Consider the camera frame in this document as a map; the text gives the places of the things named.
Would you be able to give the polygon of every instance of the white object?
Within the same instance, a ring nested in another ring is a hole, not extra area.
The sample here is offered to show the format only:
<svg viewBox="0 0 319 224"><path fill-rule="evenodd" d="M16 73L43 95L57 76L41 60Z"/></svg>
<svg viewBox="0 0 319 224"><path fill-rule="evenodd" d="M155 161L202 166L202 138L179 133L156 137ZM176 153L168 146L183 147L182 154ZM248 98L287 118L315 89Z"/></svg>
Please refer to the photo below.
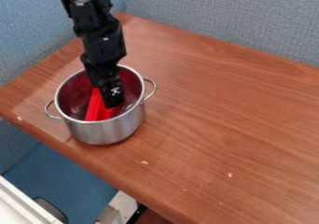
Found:
<svg viewBox="0 0 319 224"><path fill-rule="evenodd" d="M0 223L63 224L3 176L0 176Z"/></svg>

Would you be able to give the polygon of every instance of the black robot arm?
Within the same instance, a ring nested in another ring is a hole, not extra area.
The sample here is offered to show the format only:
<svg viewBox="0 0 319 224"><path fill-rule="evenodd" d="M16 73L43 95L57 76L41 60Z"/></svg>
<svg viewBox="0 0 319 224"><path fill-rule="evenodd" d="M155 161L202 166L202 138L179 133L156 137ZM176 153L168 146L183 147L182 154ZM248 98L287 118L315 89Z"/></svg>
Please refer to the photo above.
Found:
<svg viewBox="0 0 319 224"><path fill-rule="evenodd" d="M125 56L121 25L109 14L111 0L61 0L73 32L83 39L81 62L93 87L100 89L104 105L124 100L119 60Z"/></svg>

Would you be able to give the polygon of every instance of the stainless steel pot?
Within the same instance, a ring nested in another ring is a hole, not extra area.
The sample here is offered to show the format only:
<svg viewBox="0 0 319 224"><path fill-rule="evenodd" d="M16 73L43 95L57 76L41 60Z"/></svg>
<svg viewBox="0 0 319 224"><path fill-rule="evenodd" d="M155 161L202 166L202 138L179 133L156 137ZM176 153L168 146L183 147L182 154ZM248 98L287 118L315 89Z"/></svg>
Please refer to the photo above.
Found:
<svg viewBox="0 0 319 224"><path fill-rule="evenodd" d="M119 65L125 88L125 111L117 117L101 121L84 121L85 110L92 92L85 70L72 75L59 87L55 99L45 105L45 115L63 120L75 138L89 145L109 145L125 139L139 128L144 117L144 102L155 94L155 81L141 78L129 67ZM154 85L152 92L144 97L144 82ZM61 117L48 112L55 103Z"/></svg>

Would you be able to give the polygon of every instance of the wooden tabletop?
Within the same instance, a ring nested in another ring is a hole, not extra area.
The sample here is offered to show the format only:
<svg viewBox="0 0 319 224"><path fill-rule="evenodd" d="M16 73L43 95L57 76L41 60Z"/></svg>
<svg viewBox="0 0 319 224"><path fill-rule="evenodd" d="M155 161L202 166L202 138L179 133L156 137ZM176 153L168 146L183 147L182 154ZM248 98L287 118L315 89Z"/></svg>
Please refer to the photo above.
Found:
<svg viewBox="0 0 319 224"><path fill-rule="evenodd" d="M176 223L318 223L319 70L120 15L121 63L159 83L119 145L77 142L44 105L76 39L0 89L0 115Z"/></svg>

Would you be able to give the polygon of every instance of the pot handle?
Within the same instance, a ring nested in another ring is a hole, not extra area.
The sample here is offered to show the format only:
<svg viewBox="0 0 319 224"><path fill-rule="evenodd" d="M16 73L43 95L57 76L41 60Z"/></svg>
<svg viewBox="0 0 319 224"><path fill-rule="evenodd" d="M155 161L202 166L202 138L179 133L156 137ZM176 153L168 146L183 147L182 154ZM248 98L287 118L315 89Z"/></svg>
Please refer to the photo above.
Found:
<svg viewBox="0 0 319 224"><path fill-rule="evenodd" d="M155 92L156 92L156 89L158 89L158 84L155 83L155 81L154 81L152 79L144 78L143 80L144 80L144 82L148 82L148 83L151 83L151 84L154 85L154 90L152 90L152 92L141 99L141 101L140 101L141 104L154 96L154 94L155 94Z"/></svg>
<svg viewBox="0 0 319 224"><path fill-rule="evenodd" d="M52 119L57 119L57 120L64 120L64 118L61 117L57 117L57 116L52 116L49 113L48 113L48 108L51 107L51 105L53 104L55 100L51 100L47 105L45 105L45 115L47 117L52 118Z"/></svg>

